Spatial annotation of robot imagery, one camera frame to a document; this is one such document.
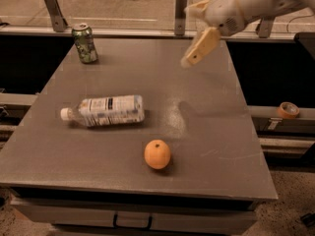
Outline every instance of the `orange ball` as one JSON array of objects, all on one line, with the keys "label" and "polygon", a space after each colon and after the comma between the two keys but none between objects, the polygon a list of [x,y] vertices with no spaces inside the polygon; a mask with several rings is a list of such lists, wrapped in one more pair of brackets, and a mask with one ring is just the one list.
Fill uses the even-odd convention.
[{"label": "orange ball", "polygon": [[145,161],[153,169],[163,169],[170,161],[169,146],[163,140],[152,140],[145,148]]}]

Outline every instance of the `can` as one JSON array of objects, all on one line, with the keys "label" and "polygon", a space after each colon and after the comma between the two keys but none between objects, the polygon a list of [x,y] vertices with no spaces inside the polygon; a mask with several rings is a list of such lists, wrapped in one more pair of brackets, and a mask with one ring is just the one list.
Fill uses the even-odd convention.
[{"label": "can", "polygon": [[82,63],[92,63],[97,60],[97,52],[92,29],[86,23],[73,25],[72,36],[75,39],[79,58]]}]

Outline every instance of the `floor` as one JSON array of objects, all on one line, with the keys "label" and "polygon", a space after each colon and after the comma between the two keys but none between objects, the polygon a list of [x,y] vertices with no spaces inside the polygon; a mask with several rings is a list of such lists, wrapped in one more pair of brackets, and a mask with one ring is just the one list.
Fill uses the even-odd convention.
[{"label": "floor", "polygon": [[[86,21],[93,28],[171,30],[175,0],[58,0],[69,25]],[[201,0],[188,0],[189,4]],[[309,9],[278,17],[273,32],[315,30]],[[50,27],[43,0],[0,0],[0,19],[12,26]],[[199,30],[203,23],[187,19],[187,29]],[[254,30],[255,24],[247,30]],[[312,236],[300,216],[315,212],[315,169],[270,167],[279,200],[257,207],[258,221],[244,236]],[[6,203],[0,207],[0,236],[49,235],[49,225],[33,223],[10,207],[10,195],[0,189]]]}]

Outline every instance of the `bottle label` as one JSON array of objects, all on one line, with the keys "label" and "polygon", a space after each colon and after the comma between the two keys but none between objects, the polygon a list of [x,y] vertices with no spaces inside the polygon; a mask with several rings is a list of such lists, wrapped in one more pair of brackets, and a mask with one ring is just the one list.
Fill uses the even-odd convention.
[{"label": "bottle label", "polygon": [[88,127],[135,123],[145,118],[139,95],[84,99],[79,111]]}]

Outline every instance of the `water bottle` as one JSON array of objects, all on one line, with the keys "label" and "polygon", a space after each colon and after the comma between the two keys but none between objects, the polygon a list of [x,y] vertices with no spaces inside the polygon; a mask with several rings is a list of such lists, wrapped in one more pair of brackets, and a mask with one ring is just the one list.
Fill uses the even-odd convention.
[{"label": "water bottle", "polygon": [[62,108],[61,119],[86,127],[139,123],[145,119],[143,98],[124,95],[86,98],[74,108]]}]

